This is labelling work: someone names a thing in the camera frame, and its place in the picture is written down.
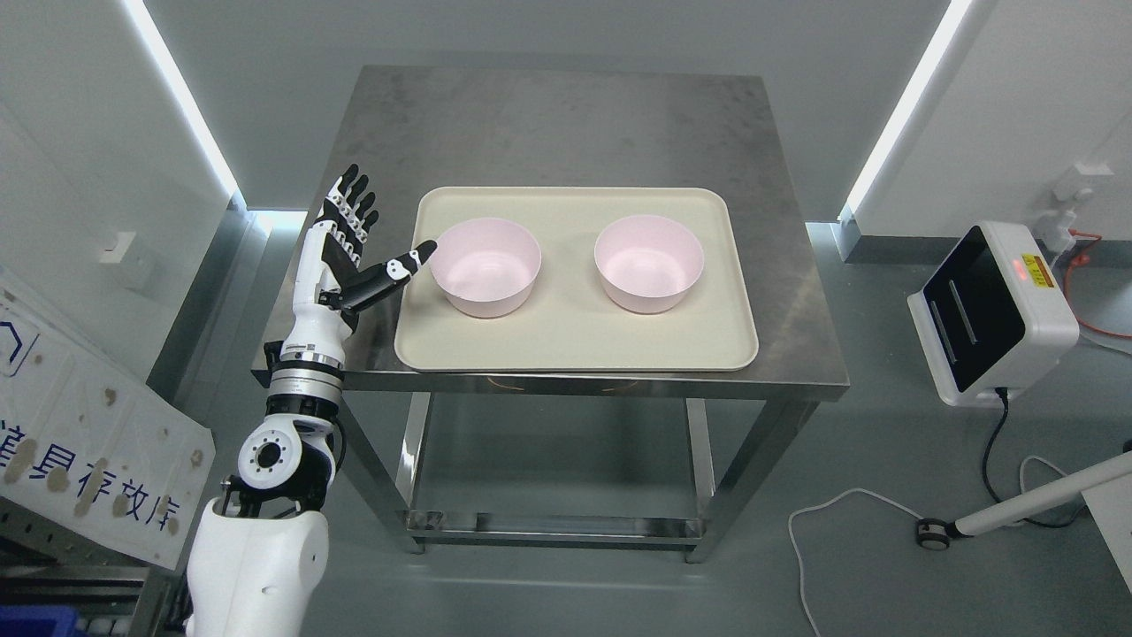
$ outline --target yellow warning label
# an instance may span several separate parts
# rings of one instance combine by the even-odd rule
[[[1030,270],[1030,278],[1034,279],[1034,284],[1039,287],[1052,287],[1054,286],[1054,277],[1049,275],[1049,270],[1046,269],[1046,261],[1037,253],[1023,253],[1022,260],[1026,261],[1026,268]]]

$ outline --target blue bin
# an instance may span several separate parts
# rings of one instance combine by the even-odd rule
[[[0,606],[0,637],[87,637],[70,606]]]

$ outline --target red cable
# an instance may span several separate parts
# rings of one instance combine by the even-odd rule
[[[1070,299],[1070,295],[1069,295],[1070,278],[1073,276],[1073,269],[1075,269],[1077,267],[1080,267],[1082,265],[1088,265],[1089,264],[1090,258],[1089,258],[1089,255],[1087,252],[1090,249],[1092,249],[1094,246],[1096,246],[1097,243],[1099,243],[1100,239],[1103,239],[1104,236],[1101,236],[1100,234],[1094,234],[1091,232],[1081,232],[1080,230],[1070,230],[1069,232],[1070,232],[1070,234],[1073,234],[1074,236],[1088,236],[1088,238],[1092,239],[1091,241],[1089,241],[1089,244],[1087,244],[1083,248],[1081,248],[1081,251],[1077,256],[1074,256],[1072,260],[1069,261],[1069,267],[1065,268],[1065,279],[1064,279],[1062,286],[1065,287],[1063,290],[1065,292],[1065,302],[1069,303],[1070,309],[1073,309],[1073,301]],[[1103,329],[1100,329],[1100,328],[1098,328],[1096,326],[1091,326],[1091,325],[1087,324],[1084,320],[1082,320],[1081,316],[1077,312],[1075,309],[1073,309],[1073,316],[1077,317],[1077,322],[1080,324],[1082,328],[1088,328],[1089,330],[1092,330],[1094,333],[1097,333],[1097,334],[1100,334],[1100,335],[1105,335],[1107,337],[1113,337],[1113,338],[1117,338],[1117,339],[1132,339],[1132,335],[1122,335],[1120,333],[1109,333],[1108,330],[1103,330]]]

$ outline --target bowl rim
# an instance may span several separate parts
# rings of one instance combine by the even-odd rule
[[[619,224],[619,223],[621,223],[624,221],[631,219],[631,218],[661,218],[666,223],[672,223],[676,226],[680,227],[680,230],[683,230],[684,232],[686,232],[687,235],[692,238],[693,242],[698,248],[698,252],[700,252],[700,268],[696,270],[695,275],[692,276],[688,279],[688,284],[687,285],[685,285],[680,290],[677,290],[677,291],[675,291],[672,293],[668,293],[668,294],[642,294],[642,293],[636,293],[636,292],[632,292],[629,290],[626,290],[625,287],[623,287],[623,286],[618,285],[616,282],[614,282],[612,278],[610,278],[609,275],[606,274],[606,270],[602,269],[602,267],[601,267],[601,260],[598,259],[598,247],[601,246],[601,239],[603,239],[606,236],[606,232],[608,232],[615,225],[617,225],[617,224]],[[598,233],[598,239],[593,242],[593,262],[594,262],[594,265],[598,266],[598,272],[601,274],[601,278],[603,281],[606,281],[607,283],[609,283],[610,285],[617,287],[618,290],[620,290],[620,291],[623,291],[623,292],[625,292],[627,294],[635,295],[637,298],[649,298],[649,299],[671,298],[674,295],[678,295],[678,294],[683,294],[683,293],[687,292],[688,290],[692,289],[693,285],[695,285],[700,281],[700,277],[704,273],[704,266],[706,265],[706,260],[707,259],[705,258],[704,246],[700,241],[700,236],[697,236],[696,233],[693,232],[692,229],[688,227],[687,225],[685,225],[684,223],[680,223],[679,221],[677,221],[677,219],[675,219],[675,218],[672,218],[670,216],[664,216],[662,214],[631,214],[631,215],[627,215],[627,216],[623,216],[623,217],[620,217],[620,218],[618,218],[616,221],[610,222],[608,225],[606,225],[601,230],[601,232]]]

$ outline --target pink bowl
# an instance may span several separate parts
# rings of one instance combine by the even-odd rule
[[[478,318],[509,313],[531,295],[542,250],[518,223],[484,216],[457,223],[436,239],[428,261],[456,309]]]
[[[671,309],[704,269],[703,246],[692,230],[654,214],[610,223],[598,235],[593,258],[609,298],[640,313]]]

